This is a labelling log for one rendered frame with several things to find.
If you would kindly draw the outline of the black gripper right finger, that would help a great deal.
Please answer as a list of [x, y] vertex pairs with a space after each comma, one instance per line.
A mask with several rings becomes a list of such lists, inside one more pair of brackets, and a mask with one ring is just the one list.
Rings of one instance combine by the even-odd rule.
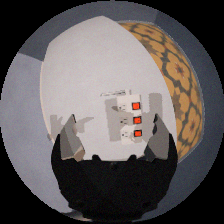
[[158, 114], [155, 114], [153, 136], [144, 150], [146, 161], [156, 164], [164, 175], [164, 189], [167, 192], [175, 174], [178, 154], [172, 134], [168, 131]]

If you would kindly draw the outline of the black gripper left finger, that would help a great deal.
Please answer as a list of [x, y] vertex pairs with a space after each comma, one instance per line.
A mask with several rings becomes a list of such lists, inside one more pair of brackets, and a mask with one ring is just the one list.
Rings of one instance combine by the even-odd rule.
[[66, 170], [74, 163], [84, 160], [84, 147], [76, 136], [76, 120], [74, 114], [70, 116], [60, 134], [55, 140], [52, 154], [51, 165], [57, 179], [59, 189], [64, 191], [63, 178]]

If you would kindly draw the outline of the white power strip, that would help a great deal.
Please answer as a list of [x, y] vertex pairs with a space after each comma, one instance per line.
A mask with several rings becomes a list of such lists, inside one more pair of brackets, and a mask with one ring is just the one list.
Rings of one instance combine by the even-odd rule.
[[139, 94], [130, 95], [129, 89], [103, 93], [104, 95], [124, 93], [117, 96], [122, 145], [142, 142], [142, 117]]

